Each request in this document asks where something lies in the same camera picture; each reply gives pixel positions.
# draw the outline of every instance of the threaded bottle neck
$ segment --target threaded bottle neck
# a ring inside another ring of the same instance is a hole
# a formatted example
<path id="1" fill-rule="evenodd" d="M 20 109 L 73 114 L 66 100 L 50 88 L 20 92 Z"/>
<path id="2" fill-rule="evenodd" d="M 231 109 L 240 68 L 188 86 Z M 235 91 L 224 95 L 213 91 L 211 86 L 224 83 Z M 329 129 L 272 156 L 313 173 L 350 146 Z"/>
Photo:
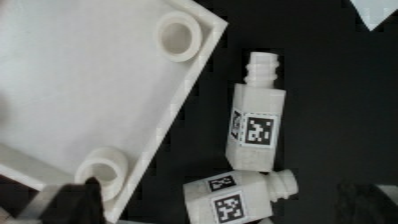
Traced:
<path id="1" fill-rule="evenodd" d="M 263 52 L 251 53 L 251 63 L 247 65 L 249 74 L 245 77 L 245 83 L 249 86 L 274 88 L 277 66 L 279 62 L 275 54 Z"/>
<path id="2" fill-rule="evenodd" d="M 265 176 L 265 181 L 272 202 L 277 202 L 279 198 L 288 199 L 288 197 L 299 192 L 297 180 L 291 171 L 283 170 L 279 172 L 270 172 Z"/>

